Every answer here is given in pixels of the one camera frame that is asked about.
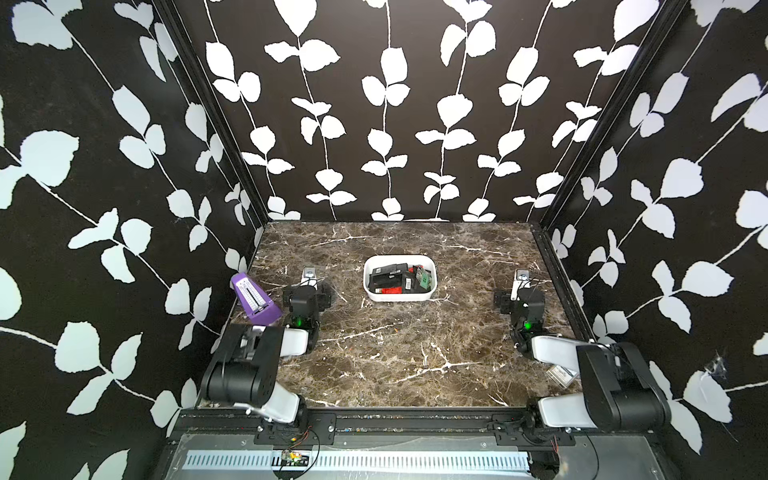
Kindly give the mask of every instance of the wire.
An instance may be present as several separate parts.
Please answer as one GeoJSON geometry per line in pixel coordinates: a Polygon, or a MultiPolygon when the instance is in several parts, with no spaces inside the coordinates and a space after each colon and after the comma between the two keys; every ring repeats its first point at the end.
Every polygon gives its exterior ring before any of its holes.
{"type": "Polygon", "coordinates": [[[589,444],[592,445],[592,449],[594,450],[594,459],[598,463],[598,467],[595,469],[594,476],[592,477],[592,480],[595,480],[598,477],[598,473],[600,473],[600,457],[598,456],[598,450],[594,447],[594,443],[592,443],[592,439],[589,438],[589,435],[584,433],[584,436],[587,437],[589,444]]]}

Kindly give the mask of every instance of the black wallpaper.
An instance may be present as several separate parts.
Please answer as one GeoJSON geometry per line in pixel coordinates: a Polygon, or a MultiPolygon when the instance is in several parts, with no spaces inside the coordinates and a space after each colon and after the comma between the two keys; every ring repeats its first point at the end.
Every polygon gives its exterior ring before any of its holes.
{"type": "Polygon", "coordinates": [[[761,478],[768,2],[692,3],[550,231],[594,332],[666,384],[684,477],[761,478]]]}
{"type": "Polygon", "coordinates": [[[0,10],[0,478],[147,478],[258,220],[152,7],[47,5],[0,10]]]}
{"type": "Polygon", "coordinates": [[[270,216],[323,221],[537,220],[658,5],[177,2],[270,216]]]}

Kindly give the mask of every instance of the white leaf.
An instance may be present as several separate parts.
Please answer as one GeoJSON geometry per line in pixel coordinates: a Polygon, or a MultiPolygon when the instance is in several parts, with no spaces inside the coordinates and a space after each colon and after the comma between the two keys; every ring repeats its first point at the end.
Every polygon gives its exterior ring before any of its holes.
{"type": "Polygon", "coordinates": [[[603,320],[603,317],[596,315],[594,318],[594,322],[592,323],[592,333],[594,333],[596,336],[606,336],[608,334],[607,330],[605,329],[605,321],[603,320]]]}
{"type": "Polygon", "coordinates": [[[408,163],[408,155],[396,155],[386,162],[387,168],[403,168],[408,163]]]}
{"type": "Polygon", "coordinates": [[[70,415],[84,415],[93,412],[101,396],[104,395],[104,391],[112,383],[112,378],[110,373],[92,378],[78,393],[78,396],[72,400],[72,403],[69,404],[67,413],[70,415]]]}
{"type": "Polygon", "coordinates": [[[746,190],[739,199],[736,223],[744,228],[768,225],[768,197],[762,192],[746,190]]]}
{"type": "Polygon", "coordinates": [[[603,62],[600,73],[605,76],[615,75],[620,71],[627,70],[632,59],[637,54],[637,45],[622,45],[613,50],[603,62]]]}
{"type": "Polygon", "coordinates": [[[688,83],[688,77],[675,72],[661,85],[659,95],[656,97],[654,107],[652,111],[657,111],[662,114],[670,113],[685,91],[685,85],[688,83]]]}
{"type": "Polygon", "coordinates": [[[98,367],[101,364],[98,342],[98,332],[90,323],[67,322],[56,346],[56,368],[66,373],[76,373],[98,367]]]}
{"type": "Polygon", "coordinates": [[[536,199],[536,201],[533,203],[534,208],[544,208],[549,207],[552,205],[552,201],[554,200],[554,194],[545,194],[541,195],[539,198],[536,199]]]}
{"type": "Polygon", "coordinates": [[[648,114],[640,126],[640,136],[650,137],[662,128],[664,128],[664,118],[659,114],[648,114]]]}
{"type": "Polygon", "coordinates": [[[288,45],[285,41],[264,45],[264,51],[277,63],[283,63],[287,58],[299,55],[299,49],[288,45]]]}
{"type": "Polygon", "coordinates": [[[643,202],[646,207],[650,207],[654,199],[650,197],[650,188],[643,185],[639,180],[632,180],[630,196],[637,201],[643,202]]]}
{"type": "Polygon", "coordinates": [[[299,60],[306,71],[318,71],[338,62],[339,58],[336,50],[322,40],[307,40],[299,49],[299,60]]]}
{"type": "Polygon", "coordinates": [[[458,197],[458,187],[454,184],[445,185],[440,189],[440,198],[443,200],[451,200],[458,197]]]}
{"type": "Polygon", "coordinates": [[[116,3],[114,4],[114,10],[121,17],[129,18],[144,28],[149,28],[154,20],[152,5],[148,3],[142,2],[137,7],[128,3],[116,3]]]}
{"type": "Polygon", "coordinates": [[[280,197],[270,197],[269,200],[266,201],[266,207],[273,212],[284,214],[286,211],[286,201],[280,197]]]}
{"type": "Polygon", "coordinates": [[[246,101],[256,101],[261,96],[261,80],[259,75],[252,71],[245,71],[240,76],[240,80],[237,81],[237,87],[240,89],[240,93],[246,101]]]}
{"type": "Polygon", "coordinates": [[[59,50],[72,47],[72,35],[43,6],[33,2],[21,2],[13,7],[11,25],[16,41],[27,45],[46,45],[59,50]]]}
{"type": "Polygon", "coordinates": [[[498,167],[493,170],[494,177],[506,177],[509,174],[516,174],[520,171],[520,165],[517,162],[506,161],[501,162],[498,167]]]}
{"type": "Polygon", "coordinates": [[[306,196],[308,200],[311,200],[313,203],[321,202],[323,200],[329,200],[328,195],[323,194],[309,194],[306,196]]]}
{"type": "Polygon", "coordinates": [[[502,103],[507,107],[518,103],[522,93],[523,87],[518,84],[503,84],[498,88],[498,96],[502,99],[502,103]]]}
{"type": "Polygon", "coordinates": [[[600,181],[606,181],[616,171],[618,166],[618,157],[613,147],[607,149],[600,159],[600,181]]]}
{"type": "Polygon", "coordinates": [[[598,199],[598,202],[600,202],[600,206],[602,207],[610,202],[614,195],[604,187],[600,187],[594,191],[594,197],[598,199]]]}
{"type": "Polygon", "coordinates": [[[594,180],[591,177],[582,177],[580,182],[581,194],[584,195],[585,200],[590,200],[594,196],[594,180]]]}
{"type": "Polygon", "coordinates": [[[616,281],[619,280],[619,267],[616,265],[616,262],[603,263],[603,266],[600,268],[600,278],[610,287],[616,285],[616,281]]]}
{"type": "Polygon", "coordinates": [[[190,284],[183,278],[170,286],[165,296],[165,313],[181,315],[190,311],[190,284]]]}
{"type": "Polygon", "coordinates": [[[448,66],[451,61],[451,54],[466,37],[467,32],[458,25],[450,24],[445,28],[440,41],[440,59],[443,65],[448,66]]]}
{"type": "Polygon", "coordinates": [[[694,372],[685,385],[683,399],[718,422],[733,420],[730,413],[730,398],[707,372],[694,372]]]}
{"type": "Polygon", "coordinates": [[[254,128],[250,132],[250,141],[262,154],[268,154],[275,146],[275,134],[269,126],[254,128]]]}
{"type": "Polygon", "coordinates": [[[433,141],[442,140],[445,135],[437,130],[425,130],[416,132],[416,138],[424,145],[431,144],[433,141]]]}
{"type": "Polygon", "coordinates": [[[690,160],[672,160],[661,182],[661,198],[687,198],[701,192],[701,167],[690,160]]]}
{"type": "Polygon", "coordinates": [[[114,232],[118,229],[118,222],[118,209],[113,208],[101,215],[96,227],[85,228],[72,237],[67,247],[74,250],[93,242],[109,240],[114,237],[114,232]]]}
{"type": "Polygon", "coordinates": [[[141,100],[123,86],[112,94],[112,103],[120,116],[143,135],[149,125],[149,112],[141,100]]]}
{"type": "Polygon", "coordinates": [[[315,115],[316,117],[327,114],[328,110],[331,109],[331,105],[327,104],[324,101],[316,101],[315,103],[310,103],[308,100],[304,98],[298,98],[298,97],[291,98],[290,100],[297,107],[303,108],[304,110],[308,111],[312,115],[315,115]]]}
{"type": "Polygon", "coordinates": [[[243,205],[238,203],[235,205],[235,218],[240,225],[245,227],[245,217],[243,217],[243,205]]]}
{"type": "Polygon", "coordinates": [[[608,333],[626,333],[629,330],[629,322],[624,312],[612,310],[606,313],[605,328],[608,333]]]}
{"type": "Polygon", "coordinates": [[[368,145],[382,157],[386,157],[389,154],[389,150],[392,149],[392,136],[385,131],[371,129],[368,133],[368,145]]]}
{"type": "MultiPolygon", "coordinates": [[[[22,141],[19,151],[24,172],[42,184],[58,187],[67,178],[79,146],[78,137],[63,131],[36,131],[22,141]]],[[[17,172],[8,172],[16,177],[17,172]]]]}
{"type": "Polygon", "coordinates": [[[536,179],[536,190],[540,194],[549,191],[558,186],[563,181],[563,176],[558,172],[549,172],[548,174],[539,175],[536,179]]]}
{"type": "Polygon", "coordinates": [[[605,256],[605,249],[603,247],[598,247],[592,250],[592,253],[589,254],[589,260],[587,260],[587,265],[591,265],[592,263],[595,263],[595,262],[605,263],[606,260],[608,260],[608,258],[605,256]]]}
{"type": "Polygon", "coordinates": [[[552,148],[556,148],[563,138],[574,130],[576,130],[576,124],[573,121],[566,120],[561,123],[554,135],[552,135],[552,148]]]}
{"type": "Polygon", "coordinates": [[[528,82],[525,88],[523,88],[523,95],[520,99],[523,107],[533,105],[544,94],[548,85],[549,78],[546,77],[536,77],[528,82]]]}
{"type": "Polygon", "coordinates": [[[136,281],[125,263],[125,252],[122,245],[115,245],[101,252],[101,264],[115,280],[120,280],[123,283],[136,281]]]}
{"type": "Polygon", "coordinates": [[[575,241],[576,241],[576,227],[569,224],[565,227],[565,231],[563,232],[563,245],[565,245],[568,248],[571,248],[575,241]]]}
{"type": "Polygon", "coordinates": [[[768,131],[768,95],[752,104],[744,115],[744,126],[760,133],[768,131]]]}
{"type": "Polygon", "coordinates": [[[760,96],[760,80],[754,73],[746,74],[736,80],[720,96],[717,105],[712,109],[710,121],[715,121],[720,115],[724,114],[730,108],[737,106],[741,102],[760,96]]]}
{"type": "Polygon", "coordinates": [[[600,47],[582,48],[574,52],[574,60],[579,68],[589,65],[593,61],[604,61],[608,53],[600,47]]]}
{"type": "Polygon", "coordinates": [[[479,168],[496,168],[498,162],[490,155],[478,155],[478,167],[479,168]]]}
{"type": "Polygon", "coordinates": [[[474,144],[475,142],[475,135],[463,128],[457,128],[456,130],[448,132],[445,136],[445,140],[442,142],[442,146],[446,150],[455,150],[464,147],[465,145],[474,144]]]}
{"type": "Polygon", "coordinates": [[[163,390],[155,399],[149,412],[152,414],[155,425],[165,427],[178,409],[179,405],[176,403],[174,394],[169,390],[163,390]]]}
{"type": "Polygon", "coordinates": [[[584,291],[581,289],[581,285],[576,280],[571,280],[570,284],[579,306],[584,306],[584,291]]]}
{"type": "Polygon", "coordinates": [[[235,64],[230,49],[225,44],[206,41],[205,58],[211,73],[235,81],[235,64]]]}
{"type": "Polygon", "coordinates": [[[459,120],[469,114],[471,109],[472,101],[467,99],[464,94],[449,95],[437,102],[440,120],[447,128],[456,125],[459,120]]]}
{"type": "Polygon", "coordinates": [[[386,88],[378,78],[371,76],[365,77],[362,80],[362,92],[366,94],[366,98],[372,105],[380,107],[384,103],[386,88]]]}
{"type": "Polygon", "coordinates": [[[140,138],[127,135],[120,140],[120,151],[133,164],[141,168],[152,168],[154,157],[149,146],[140,138]]]}
{"type": "Polygon", "coordinates": [[[496,30],[485,20],[475,23],[467,37],[467,55],[481,57],[496,49],[496,30]]]}
{"type": "Polygon", "coordinates": [[[144,58],[154,74],[162,81],[165,81],[163,69],[160,67],[160,55],[157,53],[157,42],[149,37],[139,37],[139,45],[141,46],[141,52],[144,53],[144,58]]]}
{"type": "Polygon", "coordinates": [[[467,211],[473,215],[480,216],[486,208],[488,208],[488,201],[485,198],[475,198],[475,201],[469,205],[467,211]]]}
{"type": "Polygon", "coordinates": [[[344,125],[341,124],[338,118],[332,115],[326,115],[323,117],[323,122],[320,124],[320,133],[325,138],[333,139],[341,137],[346,133],[344,125]]]}
{"type": "Polygon", "coordinates": [[[650,95],[643,92],[637,96],[629,114],[629,125],[632,128],[638,126],[650,111],[650,95]]]}
{"type": "Polygon", "coordinates": [[[752,346],[753,355],[768,355],[768,333],[764,333],[763,337],[755,342],[752,346]]]}
{"type": "Polygon", "coordinates": [[[306,143],[312,144],[312,139],[318,127],[319,124],[312,118],[304,117],[301,119],[301,135],[306,143]]]}
{"type": "Polygon", "coordinates": [[[665,296],[659,300],[659,311],[672,320],[686,333],[690,333],[690,312],[682,300],[674,296],[665,296]]]}
{"type": "Polygon", "coordinates": [[[160,22],[154,24],[154,36],[157,38],[157,46],[160,47],[160,51],[163,52],[163,56],[168,61],[176,60],[179,55],[176,51],[173,41],[170,39],[168,30],[165,25],[160,22]]]}
{"type": "Polygon", "coordinates": [[[202,141],[207,141],[207,122],[203,105],[191,103],[187,108],[187,113],[184,115],[184,121],[195,137],[200,138],[202,141]]]}
{"type": "Polygon", "coordinates": [[[208,229],[202,225],[195,225],[190,232],[190,252],[194,252],[208,239],[208,229]]]}
{"type": "Polygon", "coordinates": [[[602,110],[602,108],[596,105],[590,105],[589,107],[585,107],[584,105],[580,104],[577,101],[569,101],[565,104],[565,107],[568,110],[572,111],[574,115],[576,115],[576,118],[578,118],[579,120],[584,120],[586,118],[593,117],[596,114],[598,114],[600,110],[602,110]]]}
{"type": "Polygon", "coordinates": [[[344,176],[332,168],[326,168],[325,170],[317,172],[315,174],[315,178],[320,183],[320,185],[323,185],[323,188],[331,191],[341,183],[341,180],[344,179],[344,176]]]}
{"type": "Polygon", "coordinates": [[[400,202],[396,198],[385,198],[382,200],[382,208],[387,215],[397,214],[400,211],[400,202]]]}
{"type": "Polygon", "coordinates": [[[658,0],[622,0],[614,14],[614,40],[621,40],[651,20],[658,8],[658,0]]]}
{"type": "Polygon", "coordinates": [[[243,157],[243,161],[246,164],[253,165],[253,166],[256,166],[256,167],[266,167],[266,160],[264,159],[264,157],[262,157],[259,154],[252,154],[252,153],[247,152],[247,151],[241,151],[240,155],[243,157]]]}
{"type": "Polygon", "coordinates": [[[427,185],[427,188],[424,189],[424,202],[428,204],[430,201],[432,201],[432,197],[435,196],[440,191],[439,187],[436,187],[435,185],[427,185]]]}
{"type": "Polygon", "coordinates": [[[179,218],[194,218],[192,198],[186,190],[176,190],[166,197],[168,208],[179,218]]]}
{"type": "Polygon", "coordinates": [[[408,62],[402,48],[386,48],[382,52],[381,64],[387,85],[396,84],[408,77],[408,62]]]}
{"type": "Polygon", "coordinates": [[[666,205],[650,205],[643,212],[643,224],[666,238],[674,238],[674,215],[666,205]]]}
{"type": "Polygon", "coordinates": [[[582,142],[589,138],[590,134],[592,133],[592,129],[595,125],[598,124],[598,121],[591,118],[587,121],[585,121],[579,128],[576,129],[573,139],[575,142],[582,142]]]}
{"type": "Polygon", "coordinates": [[[688,267],[683,278],[683,290],[701,296],[720,296],[728,291],[733,277],[719,266],[698,261],[688,267]]]}
{"type": "Polygon", "coordinates": [[[304,33],[317,11],[315,0],[275,0],[278,13],[297,37],[304,33]]]}
{"type": "Polygon", "coordinates": [[[507,154],[520,148],[525,141],[525,129],[511,131],[498,139],[498,156],[503,160],[507,154]]]}
{"type": "Polygon", "coordinates": [[[360,168],[360,170],[368,172],[369,174],[374,174],[377,177],[383,177],[387,172],[384,162],[378,160],[367,161],[366,164],[360,168]]]}
{"type": "Polygon", "coordinates": [[[667,265],[667,262],[662,260],[657,263],[654,267],[654,271],[651,272],[650,275],[656,280],[656,283],[659,284],[659,288],[661,288],[661,292],[664,295],[669,296],[672,294],[674,278],[672,277],[672,272],[670,272],[670,267],[667,265]]]}
{"type": "Polygon", "coordinates": [[[13,473],[13,462],[18,454],[18,444],[27,434],[27,422],[0,433],[0,478],[9,480],[13,473]]]}
{"type": "Polygon", "coordinates": [[[151,238],[152,226],[138,218],[126,220],[120,226],[120,232],[123,235],[123,241],[126,247],[135,253],[144,253],[151,238]]]}
{"type": "Polygon", "coordinates": [[[352,195],[350,192],[345,192],[344,190],[337,190],[331,194],[329,199],[330,199],[331,205],[339,206],[339,205],[348,204],[349,202],[353,202],[357,200],[357,197],[352,195]]]}
{"type": "Polygon", "coordinates": [[[411,92],[411,88],[406,84],[394,84],[386,88],[386,100],[393,107],[400,105],[411,92]]]}
{"type": "Polygon", "coordinates": [[[273,158],[267,164],[266,169],[269,170],[272,175],[280,175],[281,173],[287,172],[288,170],[293,170],[293,165],[289,164],[282,158],[273,158]]]}
{"type": "Polygon", "coordinates": [[[507,80],[524,85],[528,76],[536,68],[538,62],[538,50],[529,47],[520,47],[507,67],[507,80]]]}
{"type": "Polygon", "coordinates": [[[672,427],[688,442],[694,452],[701,454],[701,428],[694,414],[680,402],[669,402],[672,427]]]}

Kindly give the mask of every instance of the black metal frame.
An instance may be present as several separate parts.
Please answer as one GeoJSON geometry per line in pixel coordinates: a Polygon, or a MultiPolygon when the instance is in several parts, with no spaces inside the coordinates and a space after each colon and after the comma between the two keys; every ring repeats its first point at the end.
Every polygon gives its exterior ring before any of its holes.
{"type": "Polygon", "coordinates": [[[573,190],[579,185],[581,174],[592,161],[603,140],[608,136],[616,119],[627,107],[634,89],[640,83],[650,63],[653,61],[656,53],[661,49],[664,40],[670,34],[677,23],[680,14],[688,5],[688,0],[666,0],[661,6],[658,16],[654,23],[649,27],[645,38],[640,44],[640,49],[632,61],[632,64],[621,77],[614,93],[608,98],[606,106],[601,116],[598,118],[598,124],[595,126],[589,140],[584,143],[574,163],[565,175],[565,180],[558,188],[558,191],[544,216],[541,218],[541,225],[544,230],[549,230],[554,223],[554,219],[565,206],[566,201],[573,193],[573,190]]]}

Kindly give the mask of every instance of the white plastic bin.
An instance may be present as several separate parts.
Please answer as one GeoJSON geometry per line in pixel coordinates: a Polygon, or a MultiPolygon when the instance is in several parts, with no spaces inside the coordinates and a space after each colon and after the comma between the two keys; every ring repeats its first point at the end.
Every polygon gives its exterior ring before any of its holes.
{"type": "Polygon", "coordinates": [[[425,255],[376,255],[366,260],[362,269],[362,288],[374,302],[425,302],[437,290],[437,268],[435,262],[425,255]],[[393,263],[407,263],[409,266],[423,265],[432,272],[432,289],[427,293],[373,293],[368,290],[368,280],[371,272],[381,266],[393,263]]]}

